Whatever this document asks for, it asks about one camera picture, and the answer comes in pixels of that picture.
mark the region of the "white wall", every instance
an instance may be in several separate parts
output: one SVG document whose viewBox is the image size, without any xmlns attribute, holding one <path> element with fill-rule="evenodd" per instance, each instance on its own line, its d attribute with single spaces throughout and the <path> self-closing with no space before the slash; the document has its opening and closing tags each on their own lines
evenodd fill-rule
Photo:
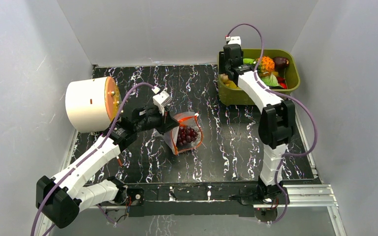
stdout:
<svg viewBox="0 0 378 236">
<path fill-rule="evenodd" d="M 29 235 L 35 184 L 71 143 L 64 91 L 91 68 L 55 0 L 0 0 L 0 236 Z"/>
<path fill-rule="evenodd" d="M 378 1 L 320 0 L 292 54 L 303 80 L 295 96 L 320 130 L 316 166 L 345 229 L 378 235 Z"/>
<path fill-rule="evenodd" d="M 266 47 L 290 51 L 317 0 L 58 0 L 92 64 L 217 62 L 228 31 L 251 23 Z M 257 33 L 234 31 L 244 48 Z"/>
</svg>

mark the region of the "red toy fruit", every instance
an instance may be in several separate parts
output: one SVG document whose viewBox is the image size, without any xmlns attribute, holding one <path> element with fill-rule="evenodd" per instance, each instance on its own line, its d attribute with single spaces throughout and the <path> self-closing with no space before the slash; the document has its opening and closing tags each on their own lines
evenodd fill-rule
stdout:
<svg viewBox="0 0 378 236">
<path fill-rule="evenodd" d="M 279 82 L 280 87 L 287 89 L 286 83 L 285 82 Z"/>
<path fill-rule="evenodd" d="M 190 127 L 180 126 L 177 136 L 177 147 L 190 144 L 198 138 L 198 133 Z"/>
<path fill-rule="evenodd" d="M 278 83 L 284 83 L 286 80 L 285 78 L 280 77 L 280 76 L 276 77 L 276 79 L 278 79 Z"/>
</svg>

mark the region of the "red grapes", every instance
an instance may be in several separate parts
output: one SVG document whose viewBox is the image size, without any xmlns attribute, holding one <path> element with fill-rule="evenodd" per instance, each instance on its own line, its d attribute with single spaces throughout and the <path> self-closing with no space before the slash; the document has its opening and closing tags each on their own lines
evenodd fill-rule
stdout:
<svg viewBox="0 0 378 236">
<path fill-rule="evenodd" d="M 179 131 L 177 135 L 177 146 L 181 147 L 185 144 L 190 144 L 191 142 L 195 141 L 198 137 L 198 132 L 196 132 L 193 128 L 179 126 Z"/>
</svg>

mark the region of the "floor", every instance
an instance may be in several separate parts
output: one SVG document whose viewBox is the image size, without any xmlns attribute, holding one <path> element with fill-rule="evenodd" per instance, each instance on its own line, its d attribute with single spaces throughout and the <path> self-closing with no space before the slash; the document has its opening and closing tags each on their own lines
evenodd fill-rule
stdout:
<svg viewBox="0 0 378 236">
<path fill-rule="evenodd" d="M 267 227 L 252 217 L 236 215 L 156 215 L 127 218 L 116 228 L 99 209 L 88 209 L 52 236 L 334 236 L 326 207 L 290 207 L 283 220 Z"/>
<path fill-rule="evenodd" d="M 214 64 L 96 68 L 93 78 L 112 76 L 121 96 L 139 82 L 167 88 L 173 97 L 171 113 L 195 111 L 200 114 L 202 145 L 194 151 L 175 156 L 165 142 L 152 131 L 142 132 L 121 159 L 107 163 L 88 184 L 116 176 L 126 183 L 221 182 L 257 180 L 262 165 L 263 144 L 258 138 L 260 113 L 255 106 L 225 106 L 219 101 L 218 68 Z M 142 87 L 131 94 L 124 108 L 129 116 L 143 107 L 153 93 Z M 79 133 L 72 162 L 87 150 L 99 134 Z M 288 152 L 304 152 L 295 133 Z M 284 179 L 314 178 L 307 157 L 287 158 Z"/>
</svg>

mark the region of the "toy fruit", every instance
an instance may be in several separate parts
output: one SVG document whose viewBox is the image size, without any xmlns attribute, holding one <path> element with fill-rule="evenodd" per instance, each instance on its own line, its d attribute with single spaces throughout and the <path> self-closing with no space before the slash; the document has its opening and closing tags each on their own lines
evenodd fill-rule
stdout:
<svg viewBox="0 0 378 236">
<path fill-rule="evenodd" d="M 280 76 L 277 76 L 276 79 L 278 80 L 278 83 L 284 83 L 286 80 L 285 78 L 280 77 Z"/>
<path fill-rule="evenodd" d="M 272 71 L 275 70 L 275 62 L 270 57 L 263 56 L 257 70 L 260 71 L 260 77 L 268 76 L 270 75 L 270 73 L 272 73 Z"/>
<path fill-rule="evenodd" d="M 228 76 L 226 74 L 220 74 L 221 81 L 225 84 L 228 81 Z"/>
<path fill-rule="evenodd" d="M 235 83 L 233 82 L 233 81 L 231 81 L 231 83 L 229 83 L 229 86 L 228 87 L 230 87 L 230 88 L 232 88 L 232 89 L 236 89 L 236 88 L 238 88 L 236 85 L 235 85 Z"/>
<path fill-rule="evenodd" d="M 198 138 L 198 132 L 193 128 L 186 126 L 179 127 L 179 135 L 177 136 L 177 146 L 181 147 L 185 144 L 190 144 Z"/>
<path fill-rule="evenodd" d="M 274 57 L 275 70 L 281 70 L 289 66 L 289 60 L 284 57 Z"/>
<path fill-rule="evenodd" d="M 264 82 L 265 85 L 270 87 L 276 87 L 279 86 L 278 79 L 276 79 L 276 76 L 273 74 L 270 74 L 269 76 L 260 77 L 261 80 Z"/>
<path fill-rule="evenodd" d="M 254 59 L 244 58 L 243 63 L 244 64 L 254 64 Z"/>
<path fill-rule="evenodd" d="M 284 89 L 287 89 L 287 85 L 285 82 L 279 82 L 279 86 L 284 88 Z"/>
</svg>

